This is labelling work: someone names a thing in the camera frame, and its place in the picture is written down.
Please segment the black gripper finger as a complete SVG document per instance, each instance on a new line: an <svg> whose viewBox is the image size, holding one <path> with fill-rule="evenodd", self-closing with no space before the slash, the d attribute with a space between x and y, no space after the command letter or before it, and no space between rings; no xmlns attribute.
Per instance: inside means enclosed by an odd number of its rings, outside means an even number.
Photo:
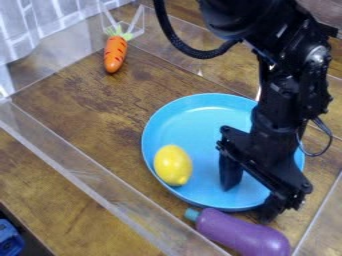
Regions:
<svg viewBox="0 0 342 256"><path fill-rule="evenodd" d="M240 184L244 176L244 168L241 164L232 158L220 156L220 177L221 186L225 191L230 190Z"/></svg>
<svg viewBox="0 0 342 256"><path fill-rule="evenodd" d="M271 195L258 211L260 222L269 224L285 209L285 201L279 196Z"/></svg>

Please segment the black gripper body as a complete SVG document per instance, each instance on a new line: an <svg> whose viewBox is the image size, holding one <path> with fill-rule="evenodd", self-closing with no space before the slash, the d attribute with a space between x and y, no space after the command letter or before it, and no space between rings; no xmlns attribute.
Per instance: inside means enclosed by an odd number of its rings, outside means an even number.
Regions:
<svg viewBox="0 0 342 256"><path fill-rule="evenodd" d="M244 172L262 183L271 195L285 201L285 210L299 209L305 196L313 191L295 160L300 147L299 128L273 123L257 108L252 112L252 123L249 132L228 125L221 127L220 156L241 164Z"/></svg>

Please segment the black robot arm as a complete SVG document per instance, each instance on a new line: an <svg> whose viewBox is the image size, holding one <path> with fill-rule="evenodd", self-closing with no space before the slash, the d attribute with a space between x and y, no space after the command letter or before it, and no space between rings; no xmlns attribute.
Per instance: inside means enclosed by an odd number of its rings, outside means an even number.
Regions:
<svg viewBox="0 0 342 256"><path fill-rule="evenodd" d="M267 224L299 209L313 185L295 155L307 125L320 119L333 97L328 91L332 61L328 36L296 0L201 0L209 29L226 40L245 41L260 61L261 96L252 111L252 129L221 127L222 187L232 189L249 173L271 190L260 210Z"/></svg>

